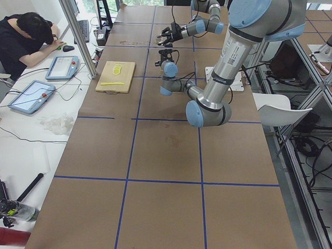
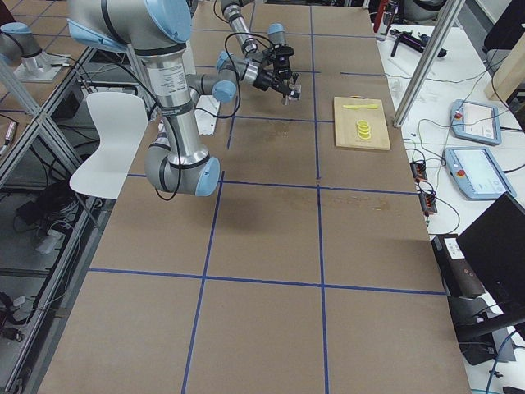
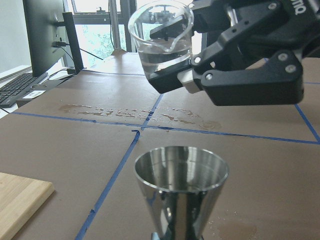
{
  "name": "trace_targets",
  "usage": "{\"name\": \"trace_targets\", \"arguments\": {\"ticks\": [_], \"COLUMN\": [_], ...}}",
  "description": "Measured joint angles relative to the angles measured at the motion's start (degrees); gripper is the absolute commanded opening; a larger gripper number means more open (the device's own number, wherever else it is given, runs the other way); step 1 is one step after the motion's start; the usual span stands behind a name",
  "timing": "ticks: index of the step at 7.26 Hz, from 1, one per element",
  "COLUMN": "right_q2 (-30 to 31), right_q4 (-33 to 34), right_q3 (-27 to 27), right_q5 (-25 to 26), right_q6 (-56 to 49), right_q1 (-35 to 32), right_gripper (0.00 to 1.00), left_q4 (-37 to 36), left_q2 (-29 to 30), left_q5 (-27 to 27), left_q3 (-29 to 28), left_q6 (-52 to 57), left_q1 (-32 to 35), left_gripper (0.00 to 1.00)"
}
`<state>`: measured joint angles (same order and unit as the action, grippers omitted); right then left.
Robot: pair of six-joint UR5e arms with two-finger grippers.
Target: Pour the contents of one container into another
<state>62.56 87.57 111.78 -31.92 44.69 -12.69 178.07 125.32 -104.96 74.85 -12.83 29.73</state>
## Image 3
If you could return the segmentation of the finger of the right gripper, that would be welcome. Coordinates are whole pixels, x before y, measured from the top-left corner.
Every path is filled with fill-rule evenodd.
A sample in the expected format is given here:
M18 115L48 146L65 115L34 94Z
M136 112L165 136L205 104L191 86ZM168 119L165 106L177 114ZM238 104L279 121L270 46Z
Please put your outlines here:
M186 31L189 19L184 15L173 16L172 14L157 13L154 16L154 24L159 25L150 31L149 37L151 39L168 40L169 38L177 38Z

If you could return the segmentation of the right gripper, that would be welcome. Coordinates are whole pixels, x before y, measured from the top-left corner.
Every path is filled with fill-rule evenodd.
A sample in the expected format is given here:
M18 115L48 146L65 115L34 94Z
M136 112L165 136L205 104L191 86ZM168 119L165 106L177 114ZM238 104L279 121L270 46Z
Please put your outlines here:
M193 5L193 30L209 34L206 48L194 59L202 63L269 59L257 68L212 68L203 73L187 61L177 63L147 77L160 94L182 87L191 94L204 91L216 106L302 101L303 67L297 57L320 56L318 0L195 0Z

